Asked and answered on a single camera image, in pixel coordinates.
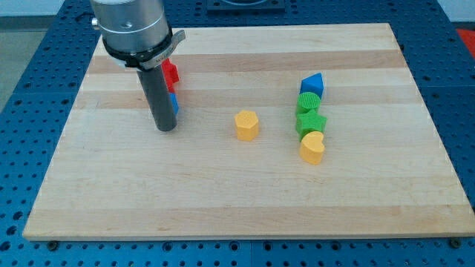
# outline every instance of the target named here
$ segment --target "wooden board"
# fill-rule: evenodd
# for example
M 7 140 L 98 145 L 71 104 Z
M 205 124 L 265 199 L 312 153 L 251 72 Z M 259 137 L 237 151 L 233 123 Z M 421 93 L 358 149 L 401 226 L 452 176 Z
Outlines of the wooden board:
M 101 43 L 53 155 L 30 240 L 446 237 L 475 216 L 388 24 L 190 28 L 179 125 L 155 129 Z M 322 72 L 318 166 L 298 155 L 300 80 Z M 233 116 L 261 134 L 236 140 Z

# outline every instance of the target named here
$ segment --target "yellow block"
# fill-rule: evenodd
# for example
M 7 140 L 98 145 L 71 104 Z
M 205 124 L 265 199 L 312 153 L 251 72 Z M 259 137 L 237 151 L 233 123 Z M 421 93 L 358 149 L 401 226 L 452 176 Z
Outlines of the yellow block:
M 252 141 L 259 134 L 259 119 L 254 111 L 240 111 L 235 115 L 236 137 Z
M 308 133 L 300 144 L 300 157 L 310 164 L 319 164 L 325 152 L 323 140 L 324 135 L 319 131 Z

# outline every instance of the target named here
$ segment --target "blue block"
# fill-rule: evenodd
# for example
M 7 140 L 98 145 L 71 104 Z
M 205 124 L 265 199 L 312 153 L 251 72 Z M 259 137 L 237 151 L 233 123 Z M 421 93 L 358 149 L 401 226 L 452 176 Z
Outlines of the blue block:
M 320 99 L 322 99 L 324 94 L 324 80 L 321 73 L 314 74 L 302 80 L 300 93 L 306 92 L 316 93 Z
M 174 93 L 168 94 L 170 95 L 171 104 L 173 105 L 173 111 L 175 112 L 175 115 L 177 115 L 178 111 L 180 110 L 180 106 L 178 106 L 177 96 Z

